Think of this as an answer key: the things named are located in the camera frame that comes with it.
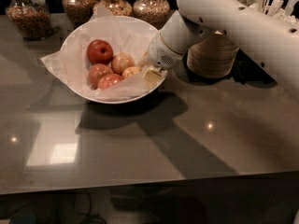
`reflective table surface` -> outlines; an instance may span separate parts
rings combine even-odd
[[[72,31],[25,41],[0,16],[0,194],[299,170],[299,103],[279,84],[190,82],[183,65],[126,105],[89,102],[38,58]]]

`apple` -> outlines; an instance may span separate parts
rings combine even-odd
[[[123,77],[121,77],[118,74],[108,74],[105,75],[104,77],[100,78],[99,83],[98,83],[98,88],[101,90],[107,89],[110,86],[113,86],[123,80]]]
[[[126,68],[131,66],[135,66],[135,61],[133,57],[126,52],[119,52],[111,61],[111,68],[113,72],[120,76]]]
[[[103,63],[94,64],[89,70],[88,80],[91,86],[96,90],[99,80],[107,74],[112,74],[112,69]]]
[[[122,72],[121,76],[123,78],[128,78],[128,77],[130,77],[130,76],[132,76],[134,74],[137,74],[139,72],[141,72],[141,67],[139,67],[139,66],[131,66],[131,67],[126,68]]]
[[[109,64],[113,59],[113,48],[106,40],[95,39],[88,45],[86,55],[92,64]]]

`grain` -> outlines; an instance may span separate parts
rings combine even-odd
[[[93,12],[98,7],[109,9],[115,16],[133,16],[132,6],[126,0],[101,0],[94,6]]]
[[[14,6],[6,9],[10,22],[28,40],[45,38],[51,31],[50,14],[31,6]]]
[[[136,0],[133,4],[134,16],[161,29],[168,19],[170,11],[166,0]]]
[[[75,28],[87,22],[93,15],[98,0],[63,0],[64,13]]]

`bowl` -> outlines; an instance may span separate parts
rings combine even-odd
[[[41,58],[41,61],[71,91],[96,103],[112,105],[130,103],[155,91],[163,83],[166,73],[161,81],[148,89],[141,88],[140,82],[145,81],[141,80],[142,76],[139,74],[104,91],[93,90],[90,86],[87,77],[91,64],[86,56],[90,42],[94,39],[106,40],[113,48],[114,54],[120,51],[127,52],[137,63],[144,57],[151,39],[158,31],[140,19],[113,16],[110,13],[104,13],[102,16],[99,14],[98,12],[97,16],[74,30],[58,52]]]

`white bowl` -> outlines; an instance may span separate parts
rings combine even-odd
[[[130,33],[130,35],[125,36],[124,31],[128,31],[127,33]],[[155,87],[151,87],[150,90],[140,89],[136,95],[122,98],[120,96],[99,98],[96,91],[88,84],[88,69],[91,64],[86,57],[86,48],[92,40],[96,38],[104,39],[110,43],[115,54],[120,51],[128,52],[138,62],[138,57],[141,58],[147,51],[150,40],[156,33],[157,29],[155,27],[132,17],[113,16],[112,18],[106,16],[93,18],[79,26],[67,37],[61,50],[57,52],[58,54],[41,60],[50,72],[67,85],[70,90],[87,100],[113,105],[129,103],[155,91],[163,83],[165,76]]]

